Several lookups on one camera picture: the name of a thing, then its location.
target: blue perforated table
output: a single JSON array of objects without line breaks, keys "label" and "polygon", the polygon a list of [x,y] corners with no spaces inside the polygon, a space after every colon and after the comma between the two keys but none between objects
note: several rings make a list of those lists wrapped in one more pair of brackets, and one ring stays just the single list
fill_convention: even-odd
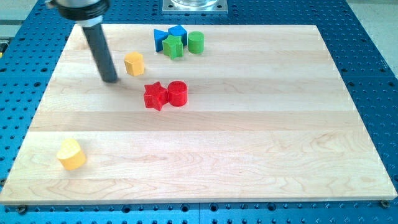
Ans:
[{"label": "blue perforated table", "polygon": [[[345,1],[228,1],[228,15],[162,15],[115,0],[106,23],[315,24],[398,186],[398,81]],[[73,23],[39,1],[0,60],[0,179],[7,177]],[[0,206],[0,223],[397,223],[391,202]]]}]

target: red block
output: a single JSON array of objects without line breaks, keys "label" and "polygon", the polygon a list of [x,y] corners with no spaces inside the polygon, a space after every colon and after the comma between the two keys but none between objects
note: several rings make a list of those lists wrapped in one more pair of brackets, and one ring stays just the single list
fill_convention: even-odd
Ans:
[{"label": "red block", "polygon": [[183,81],[174,81],[167,87],[169,103],[173,106],[183,106],[188,101],[188,87]]},{"label": "red block", "polygon": [[169,102],[167,89],[162,87],[160,82],[152,85],[145,85],[144,101],[146,108],[155,108],[160,111]]}]

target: yellow cube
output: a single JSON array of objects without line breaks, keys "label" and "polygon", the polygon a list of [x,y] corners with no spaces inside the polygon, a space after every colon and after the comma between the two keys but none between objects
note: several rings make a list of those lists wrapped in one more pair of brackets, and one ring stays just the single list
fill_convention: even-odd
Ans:
[{"label": "yellow cube", "polygon": [[74,170],[86,162],[86,156],[81,150],[79,143],[74,139],[65,139],[61,150],[57,153],[57,159],[66,170]]},{"label": "yellow cube", "polygon": [[127,73],[130,75],[144,74],[144,57],[138,52],[128,53],[124,57]]}]

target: plastic block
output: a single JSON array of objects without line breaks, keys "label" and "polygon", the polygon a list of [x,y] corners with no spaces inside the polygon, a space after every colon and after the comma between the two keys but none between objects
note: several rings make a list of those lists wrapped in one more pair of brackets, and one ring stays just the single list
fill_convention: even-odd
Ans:
[{"label": "plastic block", "polygon": [[169,103],[173,106],[183,106],[188,101],[188,87],[183,81],[174,81],[167,87]]},{"label": "plastic block", "polygon": [[128,53],[124,57],[124,64],[126,66],[127,73],[130,75],[142,75],[144,74],[145,65],[144,57],[138,52]]},{"label": "plastic block", "polygon": [[187,31],[181,25],[169,28],[169,34],[181,37],[181,41],[184,46],[188,44]]},{"label": "plastic block", "polygon": [[161,30],[154,29],[154,37],[155,37],[155,50],[156,52],[160,52],[163,50],[163,40],[165,40],[169,36],[168,32],[164,32]]},{"label": "plastic block", "polygon": [[169,35],[163,40],[163,53],[170,56],[171,59],[183,56],[183,45],[181,37]]},{"label": "plastic block", "polygon": [[74,139],[65,139],[62,142],[61,150],[57,153],[57,159],[66,170],[77,169],[86,162],[84,152]]},{"label": "plastic block", "polygon": [[200,54],[205,49],[205,35],[199,31],[188,34],[188,50],[193,54]]},{"label": "plastic block", "polygon": [[146,108],[155,108],[160,111],[169,102],[167,89],[162,87],[160,82],[152,85],[145,85],[144,101]]}]

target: blue block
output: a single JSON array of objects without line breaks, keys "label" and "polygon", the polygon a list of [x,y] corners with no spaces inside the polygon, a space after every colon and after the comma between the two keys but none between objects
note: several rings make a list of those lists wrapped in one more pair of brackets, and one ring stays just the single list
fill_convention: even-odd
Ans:
[{"label": "blue block", "polygon": [[173,36],[180,36],[182,45],[186,46],[188,44],[187,31],[181,25],[169,28],[169,34]]},{"label": "blue block", "polygon": [[155,49],[156,52],[160,52],[163,50],[163,40],[165,40],[169,36],[168,32],[164,32],[161,30],[154,29],[154,37],[155,37]]}]

